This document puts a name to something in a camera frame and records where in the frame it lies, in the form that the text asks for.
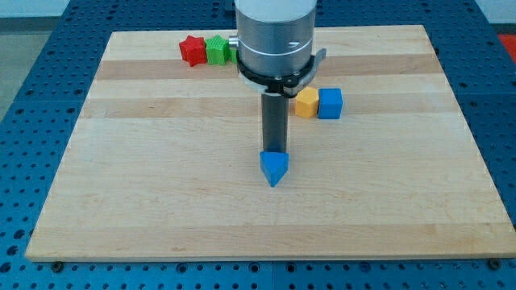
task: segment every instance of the wooden board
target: wooden board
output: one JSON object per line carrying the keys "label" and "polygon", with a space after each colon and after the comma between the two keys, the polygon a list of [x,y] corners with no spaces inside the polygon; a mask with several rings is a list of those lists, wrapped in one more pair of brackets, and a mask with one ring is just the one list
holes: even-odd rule
{"label": "wooden board", "polygon": [[340,120],[290,117],[290,170],[259,165],[260,95],[181,60],[187,35],[115,32],[35,228],[34,261],[445,259],[516,233],[421,26],[318,28],[314,87]]}

